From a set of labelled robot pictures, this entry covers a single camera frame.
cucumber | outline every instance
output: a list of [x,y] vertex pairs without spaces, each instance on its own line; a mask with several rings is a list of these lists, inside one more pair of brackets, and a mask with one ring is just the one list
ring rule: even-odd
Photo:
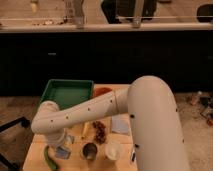
[[44,158],[45,158],[45,161],[48,164],[48,166],[51,169],[51,171],[57,171],[58,170],[58,165],[49,157],[48,149],[49,149],[49,146],[47,145],[44,148]]

tiled floor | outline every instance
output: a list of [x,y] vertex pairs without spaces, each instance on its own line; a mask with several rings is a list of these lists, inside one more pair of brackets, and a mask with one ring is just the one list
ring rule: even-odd
[[[0,0],[0,22],[4,25],[32,25],[41,20],[60,21],[65,16],[65,0],[39,0],[39,10],[33,13],[30,0]],[[102,0],[84,0],[83,10],[88,24],[105,24],[106,18],[101,10]],[[171,0],[169,3],[157,2],[157,10],[151,23],[156,22],[197,22],[196,11],[202,4],[213,0]]]
[[[32,120],[39,99],[39,97],[0,97],[0,125],[23,116]],[[25,129],[21,124],[17,124],[0,133],[0,153],[11,162],[22,165],[32,138],[30,127]],[[0,171],[7,171],[2,163]]]
[[205,109],[201,104],[191,106],[187,102],[191,95],[175,95],[191,171],[212,171],[213,127],[207,125],[206,120],[200,115]]

food item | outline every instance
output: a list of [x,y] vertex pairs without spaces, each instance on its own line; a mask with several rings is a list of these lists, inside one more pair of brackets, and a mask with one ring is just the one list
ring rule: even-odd
[[49,146],[47,145],[44,148],[44,158],[45,158],[45,161],[48,164],[48,166],[51,169],[51,171],[57,171],[58,170],[58,165],[49,157],[48,149],[49,149]]
[[213,126],[213,119],[207,119],[206,123],[209,125],[209,126]]
[[95,121],[95,122],[93,122],[92,125],[96,129],[96,134],[95,134],[94,140],[98,144],[105,143],[105,141],[106,141],[106,132],[105,132],[106,126],[100,121]]

green plastic bin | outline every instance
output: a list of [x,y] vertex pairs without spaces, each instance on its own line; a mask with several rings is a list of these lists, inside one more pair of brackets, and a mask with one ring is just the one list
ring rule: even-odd
[[91,80],[63,80],[48,81],[42,94],[40,103],[46,100],[56,102],[60,110],[66,109],[92,97],[94,82]]

chair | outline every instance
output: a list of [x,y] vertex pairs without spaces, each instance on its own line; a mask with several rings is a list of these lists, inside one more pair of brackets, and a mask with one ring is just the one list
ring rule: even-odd
[[[6,123],[6,124],[0,126],[0,133],[18,123],[21,123],[21,126],[24,128],[27,128],[30,125],[29,120],[27,120],[25,117],[21,117],[21,118],[18,118],[14,121],[11,121],[9,123]],[[11,163],[1,153],[0,153],[0,162],[2,162],[8,168],[9,171],[18,171],[19,170],[18,164]]]

